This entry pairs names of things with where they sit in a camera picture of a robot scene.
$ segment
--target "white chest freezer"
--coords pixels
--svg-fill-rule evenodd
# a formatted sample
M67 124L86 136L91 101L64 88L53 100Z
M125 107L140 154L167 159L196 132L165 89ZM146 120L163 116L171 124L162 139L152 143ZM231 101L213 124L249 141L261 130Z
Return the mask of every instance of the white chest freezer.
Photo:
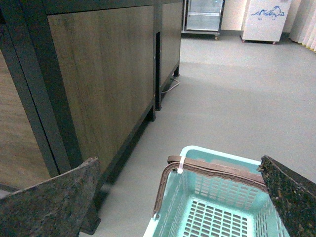
M241 38L278 42L291 0L248 0L242 23Z

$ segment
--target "white wall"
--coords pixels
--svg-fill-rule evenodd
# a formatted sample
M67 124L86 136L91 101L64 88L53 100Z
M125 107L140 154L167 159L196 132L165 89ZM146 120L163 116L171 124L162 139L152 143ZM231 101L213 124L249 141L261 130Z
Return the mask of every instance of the white wall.
M222 30L240 31L247 0L226 0ZM290 32L301 0L292 0L283 32Z

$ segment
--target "blue logo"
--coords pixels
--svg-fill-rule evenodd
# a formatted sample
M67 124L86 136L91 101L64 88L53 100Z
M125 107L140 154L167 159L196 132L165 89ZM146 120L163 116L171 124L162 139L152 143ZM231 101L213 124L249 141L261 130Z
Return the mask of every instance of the blue logo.
M271 17L272 20L275 20L278 16L284 16L284 11L281 10L280 6L275 6L271 10L265 10L262 9L261 11L257 11L254 14L251 14L252 16L258 16L258 20L262 20L262 17Z

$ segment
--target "basket grid bottom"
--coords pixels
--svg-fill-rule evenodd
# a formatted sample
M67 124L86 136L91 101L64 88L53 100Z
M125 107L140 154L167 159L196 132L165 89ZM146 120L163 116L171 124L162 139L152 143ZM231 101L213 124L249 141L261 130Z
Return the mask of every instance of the basket grid bottom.
M277 230L278 230L278 237L287 237L289 236L288 233L286 232L286 229L281 221L281 219L278 217L277 218Z
M194 199L182 237L247 237L247 217Z

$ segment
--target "gray floor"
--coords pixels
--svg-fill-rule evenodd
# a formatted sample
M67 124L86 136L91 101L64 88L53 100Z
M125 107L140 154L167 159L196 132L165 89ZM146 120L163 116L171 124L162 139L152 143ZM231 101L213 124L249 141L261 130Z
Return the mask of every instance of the gray floor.
M142 237L166 159L187 145L270 155L316 182L315 65L316 54L290 42L183 39L181 84L107 187L94 236Z
M8 194L10 194L10 193L0 189L0 198L3 198L5 196L7 196Z

